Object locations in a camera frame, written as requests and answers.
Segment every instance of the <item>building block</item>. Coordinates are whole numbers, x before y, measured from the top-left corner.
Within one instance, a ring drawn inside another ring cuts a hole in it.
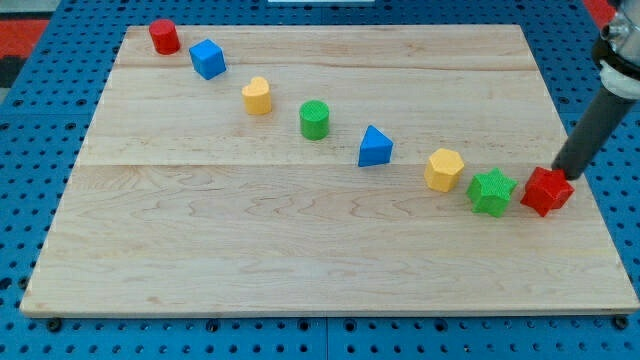
[[[552,209],[560,209],[573,194],[562,169],[536,167],[524,187],[520,203],[535,209],[544,217]]]
[[[206,80],[227,70],[222,49],[209,39],[192,46],[189,54],[193,68]]]
[[[310,100],[300,107],[300,132],[309,140],[329,134],[329,107],[320,100]]]
[[[430,189],[449,192],[460,179],[464,169],[464,161],[457,151],[438,149],[427,161],[424,180]]]
[[[360,143],[358,166],[387,164],[391,160],[393,141],[386,137],[375,126],[369,125]]]
[[[500,217],[511,201],[511,193],[518,185],[516,180],[506,177],[498,168],[484,174],[476,174],[467,189],[473,202],[474,213],[487,213]]]
[[[249,115],[263,115],[271,112],[271,91],[267,79],[256,76],[249,85],[242,88],[244,107]]]
[[[156,51],[162,55],[171,55],[180,50],[180,40],[176,25],[169,19],[158,19],[149,25],[149,34]]]

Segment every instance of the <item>yellow block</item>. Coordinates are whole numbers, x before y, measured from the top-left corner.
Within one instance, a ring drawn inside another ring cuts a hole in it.
[[[424,179],[433,190],[449,192],[453,189],[464,169],[464,161],[457,151],[438,149],[427,161]]]
[[[267,79],[256,76],[249,85],[242,88],[244,106],[249,115],[263,115],[271,112],[271,92]]]

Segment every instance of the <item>red surface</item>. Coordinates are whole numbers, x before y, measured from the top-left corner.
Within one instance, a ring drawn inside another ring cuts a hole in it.
[[[0,20],[0,58],[28,58],[49,20]]]
[[[607,0],[583,0],[583,2],[598,29],[602,29],[616,13],[616,9],[611,7]]]
[[[160,19],[152,22],[149,25],[149,34],[158,53],[171,55],[180,50],[180,40],[173,21]]]
[[[551,209],[561,208],[573,194],[573,187],[567,182],[564,171],[547,170],[536,167],[524,187],[521,204],[534,208],[540,216]]]

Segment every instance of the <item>blue pegboard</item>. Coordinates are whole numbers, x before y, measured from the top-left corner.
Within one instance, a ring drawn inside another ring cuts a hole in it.
[[[31,320],[18,311],[71,167],[129,25],[519,24],[570,131],[599,87],[597,30],[580,1],[63,0],[0,107],[0,359],[640,357],[640,317]],[[636,291],[640,115],[586,176]]]

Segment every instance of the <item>wooden plank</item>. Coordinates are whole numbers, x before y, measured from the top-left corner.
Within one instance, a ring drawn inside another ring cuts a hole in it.
[[[154,53],[127,32],[22,301],[33,317],[429,316],[626,313],[640,307],[587,183],[561,211],[521,206],[565,138],[516,26],[180,27]],[[187,49],[209,37],[227,73]],[[274,111],[240,89],[271,82]],[[330,135],[299,135],[309,98]],[[357,168],[375,124],[392,164]],[[467,161],[428,190],[439,147]],[[473,174],[520,185],[473,214]]]

